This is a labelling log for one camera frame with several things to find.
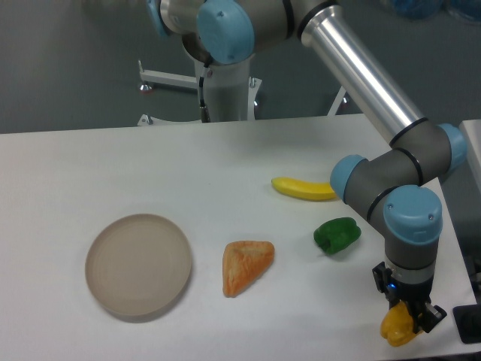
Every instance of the yellow banana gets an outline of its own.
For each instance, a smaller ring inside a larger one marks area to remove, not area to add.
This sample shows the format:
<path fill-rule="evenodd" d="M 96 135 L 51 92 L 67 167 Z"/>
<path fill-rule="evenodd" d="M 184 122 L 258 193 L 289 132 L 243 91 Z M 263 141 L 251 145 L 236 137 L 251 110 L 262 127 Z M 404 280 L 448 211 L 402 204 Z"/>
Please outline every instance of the yellow banana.
<path fill-rule="evenodd" d="M 308 201 L 325 201 L 336 198 L 329 183 L 311 183 L 299 179 L 278 177 L 272 180 L 274 189 L 286 196 Z"/>

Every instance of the green bell pepper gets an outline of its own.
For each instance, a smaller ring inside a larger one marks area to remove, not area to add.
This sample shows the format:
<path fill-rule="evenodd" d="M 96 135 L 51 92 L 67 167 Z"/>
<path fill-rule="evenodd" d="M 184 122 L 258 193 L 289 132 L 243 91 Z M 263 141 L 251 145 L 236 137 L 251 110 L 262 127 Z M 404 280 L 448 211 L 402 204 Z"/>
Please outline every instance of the green bell pepper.
<path fill-rule="evenodd" d="M 344 217 L 329 220 L 314 231 L 314 241 L 327 254 L 335 254 L 361 235 L 361 229 L 353 218 Z"/>

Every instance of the bread slice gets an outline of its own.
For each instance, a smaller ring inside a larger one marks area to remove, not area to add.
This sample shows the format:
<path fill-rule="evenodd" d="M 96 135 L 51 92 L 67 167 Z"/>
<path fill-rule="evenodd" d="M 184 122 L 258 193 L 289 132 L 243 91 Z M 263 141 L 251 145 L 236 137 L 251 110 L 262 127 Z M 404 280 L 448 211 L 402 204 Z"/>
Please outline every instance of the bread slice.
<path fill-rule="evenodd" d="M 274 246 L 266 241 L 227 244 L 222 259 L 224 295 L 235 297 L 253 283 L 274 261 Z"/>

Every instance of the white table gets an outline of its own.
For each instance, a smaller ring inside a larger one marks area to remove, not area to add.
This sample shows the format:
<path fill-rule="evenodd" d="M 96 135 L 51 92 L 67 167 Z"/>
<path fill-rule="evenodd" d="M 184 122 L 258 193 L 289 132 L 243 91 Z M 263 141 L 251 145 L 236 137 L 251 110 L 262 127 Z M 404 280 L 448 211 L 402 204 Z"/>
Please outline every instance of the white table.
<path fill-rule="evenodd" d="M 467 141 L 467 160 L 481 192 L 481 120 L 465 120 L 459 126 Z"/>
<path fill-rule="evenodd" d="M 475 303 L 444 205 L 433 303 L 448 316 L 431 334 L 393 348 L 379 336 L 388 310 L 371 269 L 383 240 L 341 201 L 276 193 L 271 178 L 328 181 L 342 157 L 388 150 L 364 116 L 181 124 L 0 136 L 0 359 L 403 359 L 470 353 L 452 316 Z M 177 306 L 124 323 L 89 293 L 94 238 L 129 214 L 173 220 L 194 266 Z M 362 236 L 333 257 L 314 244 L 325 221 L 354 217 Z M 230 241 L 269 240 L 271 268 L 236 299 L 222 294 Z"/>

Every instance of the plate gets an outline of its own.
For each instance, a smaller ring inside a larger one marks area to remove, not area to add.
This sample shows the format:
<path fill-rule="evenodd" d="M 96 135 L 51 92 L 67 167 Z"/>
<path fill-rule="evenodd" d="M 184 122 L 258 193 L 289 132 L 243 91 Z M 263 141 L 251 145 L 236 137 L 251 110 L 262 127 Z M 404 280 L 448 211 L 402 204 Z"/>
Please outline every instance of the plate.
<path fill-rule="evenodd" d="M 135 214 L 110 224 L 86 258 L 90 292 L 110 313 L 145 322 L 170 309 L 189 279 L 189 241 L 170 220 Z"/>

